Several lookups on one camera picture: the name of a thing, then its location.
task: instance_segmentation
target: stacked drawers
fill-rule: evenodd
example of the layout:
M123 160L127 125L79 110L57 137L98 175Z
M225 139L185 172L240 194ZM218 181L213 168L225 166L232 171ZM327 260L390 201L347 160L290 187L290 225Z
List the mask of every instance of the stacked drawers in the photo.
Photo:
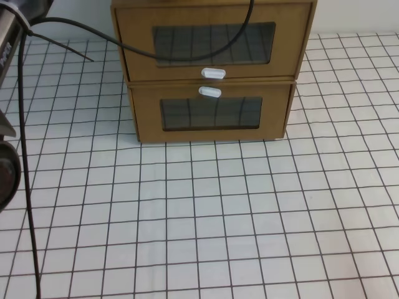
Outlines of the stacked drawers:
M284 136L316 0L256 0L245 33L209 59L175 62L120 50L142 142ZM113 0L117 38L163 57L190 58L226 45L249 0ZM203 70L225 71L223 79ZM214 88L215 97L200 94Z

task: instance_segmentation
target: white wall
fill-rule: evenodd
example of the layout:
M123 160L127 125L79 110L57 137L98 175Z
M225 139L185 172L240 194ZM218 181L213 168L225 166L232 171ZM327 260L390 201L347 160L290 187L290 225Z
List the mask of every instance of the white wall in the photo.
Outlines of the white wall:
M113 35L110 3L111 0L55 0L49 16L73 19ZM58 39L92 36L62 24L41 24L34 29ZM319 0L312 30L316 33L399 32L399 0Z

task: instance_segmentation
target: drawer front panel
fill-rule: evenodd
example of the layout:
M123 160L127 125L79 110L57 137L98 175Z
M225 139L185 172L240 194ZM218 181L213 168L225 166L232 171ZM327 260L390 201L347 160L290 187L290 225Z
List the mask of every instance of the drawer front panel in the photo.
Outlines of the drawer front panel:
M164 57L190 58L226 45L238 32L248 7L116 8L126 44ZM129 82L199 79L204 67L225 78L295 76L301 60L311 3L256 4L250 23L230 49L210 59L174 62L123 51Z
M221 92L219 98L201 95L200 84L133 87L140 141L281 138L294 85L291 82L207 85Z

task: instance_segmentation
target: white grid mat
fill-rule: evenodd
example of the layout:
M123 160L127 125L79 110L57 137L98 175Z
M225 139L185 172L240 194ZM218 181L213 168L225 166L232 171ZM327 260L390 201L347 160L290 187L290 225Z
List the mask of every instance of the white grid mat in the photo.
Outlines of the white grid mat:
M312 35L286 139L239 143L137 143L116 47L69 45L96 62L31 42L24 66L43 298L399 298L397 34ZM13 63L17 128L15 87ZM34 298L24 198L2 299Z

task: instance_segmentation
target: cardboard drawer unit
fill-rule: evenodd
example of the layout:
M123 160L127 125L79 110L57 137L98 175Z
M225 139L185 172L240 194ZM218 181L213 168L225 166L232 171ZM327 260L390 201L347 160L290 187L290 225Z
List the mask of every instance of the cardboard drawer unit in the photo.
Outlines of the cardboard drawer unit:
M248 6L249 0L113 0L112 16L125 44L190 58L226 45ZM237 43L209 59L175 62L120 50L140 140L283 137L315 6L316 0L255 0ZM209 80L205 68L225 76Z

